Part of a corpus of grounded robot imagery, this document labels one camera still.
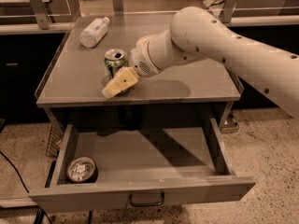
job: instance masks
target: open drawer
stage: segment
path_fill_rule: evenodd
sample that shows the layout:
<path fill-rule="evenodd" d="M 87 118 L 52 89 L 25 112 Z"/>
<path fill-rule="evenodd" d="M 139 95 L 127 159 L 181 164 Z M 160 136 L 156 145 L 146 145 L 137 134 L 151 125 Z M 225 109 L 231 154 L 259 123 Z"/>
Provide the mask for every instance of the open drawer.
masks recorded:
<path fill-rule="evenodd" d="M 66 166 L 95 160 L 94 183 L 71 184 Z M 209 105 L 78 108 L 51 185 L 30 197 L 47 212 L 239 201 L 253 186 L 229 162 Z"/>

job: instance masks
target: black handle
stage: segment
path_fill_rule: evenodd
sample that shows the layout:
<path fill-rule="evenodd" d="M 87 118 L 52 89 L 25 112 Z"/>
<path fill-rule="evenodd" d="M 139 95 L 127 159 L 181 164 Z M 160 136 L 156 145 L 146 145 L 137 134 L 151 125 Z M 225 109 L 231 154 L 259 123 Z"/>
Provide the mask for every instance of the black handle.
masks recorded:
<path fill-rule="evenodd" d="M 161 200 L 157 203 L 134 203 L 133 202 L 133 195 L 130 194 L 129 196 L 129 203 L 133 207 L 149 207 L 149 206 L 157 206 L 162 205 L 164 203 L 164 193 L 161 192 Z"/>

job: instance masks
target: bottle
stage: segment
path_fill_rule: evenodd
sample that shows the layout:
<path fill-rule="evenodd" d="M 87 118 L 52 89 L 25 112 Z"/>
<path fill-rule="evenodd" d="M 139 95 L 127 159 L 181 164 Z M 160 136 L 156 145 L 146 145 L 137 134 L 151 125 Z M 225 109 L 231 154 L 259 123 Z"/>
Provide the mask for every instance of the bottle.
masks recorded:
<path fill-rule="evenodd" d="M 86 48 L 93 48 L 107 33 L 109 18 L 95 19 L 79 36 L 81 44 Z"/>

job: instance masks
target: soda can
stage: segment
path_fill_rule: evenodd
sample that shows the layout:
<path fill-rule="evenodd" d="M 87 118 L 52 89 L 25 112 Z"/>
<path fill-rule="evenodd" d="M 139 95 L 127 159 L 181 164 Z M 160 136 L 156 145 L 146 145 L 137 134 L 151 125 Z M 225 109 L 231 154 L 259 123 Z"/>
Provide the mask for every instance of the soda can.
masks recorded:
<path fill-rule="evenodd" d="M 110 49 L 105 53 L 105 65 L 110 78 L 124 66 L 128 66 L 126 53 L 122 49 Z"/>

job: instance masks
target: gray tabletop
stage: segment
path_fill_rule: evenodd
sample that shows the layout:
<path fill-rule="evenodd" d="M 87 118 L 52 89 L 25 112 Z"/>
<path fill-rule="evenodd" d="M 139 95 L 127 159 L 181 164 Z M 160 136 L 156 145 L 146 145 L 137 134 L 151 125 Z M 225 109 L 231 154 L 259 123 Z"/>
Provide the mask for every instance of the gray tabletop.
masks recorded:
<path fill-rule="evenodd" d="M 104 54 L 123 49 L 130 55 L 144 35 L 169 28 L 173 14 L 131 14 L 110 18 L 105 37 L 92 49 L 79 42 L 94 18 L 79 18 L 42 90 L 39 107 L 137 105 L 148 103 L 227 102 L 240 98 L 224 66 L 210 59 L 171 67 L 151 78 L 140 78 L 128 92 L 111 99 L 102 94 L 108 82 Z"/>

